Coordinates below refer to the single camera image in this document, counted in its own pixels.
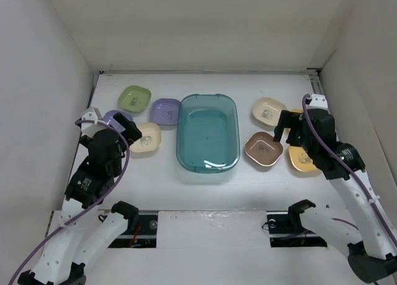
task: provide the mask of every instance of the printed design on bowl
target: printed design on bowl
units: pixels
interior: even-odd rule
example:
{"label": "printed design on bowl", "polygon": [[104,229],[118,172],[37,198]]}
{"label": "printed design on bowl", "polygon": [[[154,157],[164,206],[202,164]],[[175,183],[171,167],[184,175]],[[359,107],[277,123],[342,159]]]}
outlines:
{"label": "printed design on bowl", "polygon": [[265,147],[264,145],[259,145],[257,151],[261,155],[267,155],[270,152],[269,149],[267,147]]}
{"label": "printed design on bowl", "polygon": [[302,153],[299,157],[298,160],[300,163],[302,164],[311,164],[313,162],[313,160],[311,158],[309,158],[307,153]]}
{"label": "printed design on bowl", "polygon": [[152,142],[153,142],[152,136],[142,136],[142,138],[140,139],[140,144],[143,147],[147,147]]}
{"label": "printed design on bowl", "polygon": [[170,110],[170,111],[164,111],[163,112],[163,117],[167,120],[172,120],[172,118],[174,117],[174,111]]}
{"label": "printed design on bowl", "polygon": [[263,110],[261,116],[262,116],[264,119],[272,119],[272,118],[273,118],[273,113],[272,113],[272,111],[270,111],[270,110],[268,110],[268,109],[265,109],[265,110]]}
{"label": "printed design on bowl", "polygon": [[130,106],[137,106],[141,104],[141,101],[139,100],[138,97],[134,97],[131,101],[130,101]]}

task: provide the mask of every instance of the purple bowl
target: purple bowl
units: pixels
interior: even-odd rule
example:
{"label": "purple bowl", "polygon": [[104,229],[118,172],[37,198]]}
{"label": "purple bowl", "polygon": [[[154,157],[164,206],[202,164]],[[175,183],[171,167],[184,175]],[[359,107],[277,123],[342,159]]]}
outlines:
{"label": "purple bowl", "polygon": [[150,121],[158,125],[177,124],[180,104],[177,99],[158,99],[151,106]]}
{"label": "purple bowl", "polygon": [[131,114],[124,112],[124,111],[120,111],[120,110],[110,110],[108,112],[106,112],[106,114],[104,115],[104,122],[108,125],[111,125],[113,128],[115,128],[117,131],[119,131],[120,133],[122,133],[125,129],[123,128],[122,125],[120,125],[114,118],[113,115],[115,115],[116,113],[121,113],[122,115],[124,115],[124,117],[126,119],[128,119],[130,122],[132,122],[132,116]]}

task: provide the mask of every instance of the green bowl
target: green bowl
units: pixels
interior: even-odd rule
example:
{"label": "green bowl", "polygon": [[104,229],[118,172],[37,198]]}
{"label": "green bowl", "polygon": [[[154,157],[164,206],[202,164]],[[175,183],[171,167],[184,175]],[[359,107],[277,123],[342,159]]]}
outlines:
{"label": "green bowl", "polygon": [[117,104],[125,110],[131,112],[142,112],[150,102],[151,92],[147,88],[131,85],[124,89]]}

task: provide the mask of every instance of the teal plastic container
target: teal plastic container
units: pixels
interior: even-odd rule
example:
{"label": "teal plastic container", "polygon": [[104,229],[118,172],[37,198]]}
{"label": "teal plastic container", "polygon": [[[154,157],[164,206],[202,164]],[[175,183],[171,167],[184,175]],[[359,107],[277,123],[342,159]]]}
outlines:
{"label": "teal plastic container", "polygon": [[176,155],[187,170],[220,173],[240,159],[237,108],[223,94],[192,94],[179,107]]}

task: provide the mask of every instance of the robotic arm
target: robotic arm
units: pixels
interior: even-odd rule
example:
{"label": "robotic arm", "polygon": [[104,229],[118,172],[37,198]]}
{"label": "robotic arm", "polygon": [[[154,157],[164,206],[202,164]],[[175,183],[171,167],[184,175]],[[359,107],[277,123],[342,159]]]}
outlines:
{"label": "robotic arm", "polygon": [[379,203],[357,150],[337,141],[334,117],[328,113],[324,96],[306,95],[304,114],[282,111],[274,130],[279,142],[290,128],[287,143],[302,147],[343,198],[358,232],[321,215],[308,200],[288,208],[288,224],[310,230],[347,257],[353,272],[372,283],[397,271],[397,233]]}
{"label": "robotic arm", "polygon": [[88,149],[88,156],[66,188],[58,222],[60,230],[57,229],[58,233],[48,241],[32,270],[20,275],[18,284],[84,285],[84,270],[92,266],[117,236],[127,228],[135,228],[138,209],[120,201],[113,206],[104,223],[80,246],[86,226],[96,215],[104,196],[115,186],[114,179],[122,173],[122,158],[128,150],[126,144],[131,145],[142,137],[136,125],[123,115],[116,114],[114,118],[123,126],[121,134],[127,143],[115,130],[105,128],[96,108],[91,107],[82,115],[83,136],[79,142]]}

